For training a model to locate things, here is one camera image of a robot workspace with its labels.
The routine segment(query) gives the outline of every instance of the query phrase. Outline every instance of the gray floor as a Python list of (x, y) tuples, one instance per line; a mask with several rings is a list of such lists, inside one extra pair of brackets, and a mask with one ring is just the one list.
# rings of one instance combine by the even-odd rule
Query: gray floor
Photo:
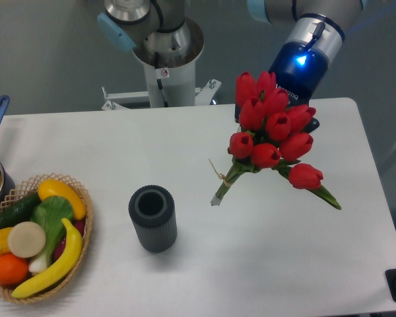
[[(0, 95), (11, 97), (8, 114), (99, 110), (101, 86), (146, 90), (133, 55), (101, 35), (102, 11), (102, 0), (0, 1)], [(205, 35), (197, 86), (222, 81), (220, 103), (233, 103), (241, 72), (269, 68), (292, 29), (252, 20), (246, 0), (186, 0), (186, 13)], [(380, 163), (396, 140), (396, 0), (369, 1), (313, 97), (354, 99)], [(381, 181), (396, 226), (396, 164)]]

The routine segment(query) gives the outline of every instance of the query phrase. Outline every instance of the woven basket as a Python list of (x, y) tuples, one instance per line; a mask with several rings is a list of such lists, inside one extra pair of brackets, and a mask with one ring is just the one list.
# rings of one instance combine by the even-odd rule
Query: woven basket
[(38, 293), (33, 295), (32, 297), (29, 297), (27, 299), (14, 299), (11, 296), (11, 293), (13, 289), (8, 289), (5, 287), (0, 286), (0, 298), (4, 299), (7, 302), (13, 302), (15, 304), (31, 304), (33, 302), (39, 302), (44, 299), (48, 299), (55, 294), (57, 294), (62, 288), (64, 288), (68, 282), (72, 279), (74, 274), (78, 271), (82, 260), (85, 257), (86, 249), (88, 248), (88, 243), (90, 240), (91, 236), (91, 231), (92, 231), (92, 202), (91, 198), (88, 194), (88, 190), (84, 188), (84, 186), (76, 181), (74, 178), (70, 176), (64, 176), (62, 174), (51, 174), (51, 175), (42, 175), (42, 176), (36, 176), (34, 178), (30, 178), (28, 181), (23, 182), (21, 185), (18, 185), (14, 190), (11, 190), (9, 195), (5, 197), (5, 200), (1, 202), (0, 204), (0, 212), (4, 210), (7, 206), (11, 205), (14, 203), (16, 200), (22, 198), (23, 196), (35, 192), (38, 188), (38, 185), (43, 181), (48, 178), (53, 178), (55, 180), (60, 180), (62, 182), (65, 182), (69, 186), (71, 186), (76, 193), (81, 197), (81, 199), (84, 201), (85, 207), (86, 207), (86, 222), (85, 222), (85, 232), (83, 236), (83, 244), (82, 244), (82, 251), (81, 255), (78, 259), (78, 262), (74, 266), (74, 268), (69, 272), (66, 277), (61, 280), (61, 282), (55, 286), (52, 289), (48, 289), (44, 293)]

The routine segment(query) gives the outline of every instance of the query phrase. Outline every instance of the bok choy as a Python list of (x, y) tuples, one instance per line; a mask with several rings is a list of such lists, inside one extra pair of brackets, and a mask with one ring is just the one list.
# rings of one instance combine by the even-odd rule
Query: bok choy
[(46, 232), (46, 245), (30, 260), (31, 273), (37, 274), (45, 271), (51, 265), (54, 249), (66, 233), (61, 222), (62, 218), (73, 221), (72, 205), (63, 197), (50, 196), (34, 209), (31, 221), (38, 223)]

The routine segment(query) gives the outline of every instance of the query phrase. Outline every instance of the tulip bouquet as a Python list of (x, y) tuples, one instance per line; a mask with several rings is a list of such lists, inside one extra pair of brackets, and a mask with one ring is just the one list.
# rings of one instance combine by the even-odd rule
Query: tulip bouquet
[(314, 141), (303, 130), (311, 122), (315, 108), (307, 104), (286, 108), (287, 92), (277, 87), (276, 75), (267, 71), (257, 81), (248, 72), (241, 74), (236, 79), (235, 99), (241, 112), (240, 131), (230, 137), (228, 148), (233, 164), (227, 175), (218, 175), (223, 183), (211, 205), (220, 205), (230, 186), (242, 174), (271, 168), (295, 188), (308, 190), (341, 209), (333, 195), (321, 185), (323, 173), (298, 160), (311, 149)]

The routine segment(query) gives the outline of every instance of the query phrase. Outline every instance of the red tulip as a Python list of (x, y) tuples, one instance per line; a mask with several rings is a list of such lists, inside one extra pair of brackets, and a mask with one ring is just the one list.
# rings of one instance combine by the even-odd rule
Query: red tulip
[(313, 141), (312, 136), (306, 132), (292, 134), (280, 143), (282, 157), (290, 162), (297, 160), (310, 151)]
[(285, 112), (277, 112), (267, 119), (265, 131), (274, 141), (286, 139), (290, 133), (290, 118)]
[(246, 71), (236, 79), (236, 104), (241, 108), (245, 101), (251, 97), (259, 97), (257, 92), (257, 83), (251, 74)]
[(257, 97), (246, 100), (239, 114), (241, 127), (250, 131), (261, 129), (261, 122), (264, 119), (262, 107), (263, 104)]
[(308, 107), (307, 104), (301, 104), (300, 106), (291, 107), (288, 110), (292, 127), (290, 132), (296, 133), (302, 131), (307, 124), (311, 122), (312, 117), (315, 114), (315, 108)]
[(280, 157), (281, 154), (274, 145), (262, 143), (253, 148), (251, 162), (258, 168), (270, 168), (279, 163)]
[(264, 99), (266, 99), (275, 89), (276, 74), (269, 73), (268, 71), (262, 72), (257, 81), (257, 92), (261, 94), (264, 91)]
[(252, 137), (246, 132), (237, 132), (230, 137), (229, 153), (238, 159), (251, 155), (253, 150)]
[(323, 173), (309, 164), (297, 164), (289, 172), (289, 182), (299, 190), (316, 190), (322, 179)]
[(265, 115), (276, 114), (277, 112), (284, 112), (289, 103), (287, 92), (282, 88), (276, 88), (271, 94), (266, 95), (264, 99)]

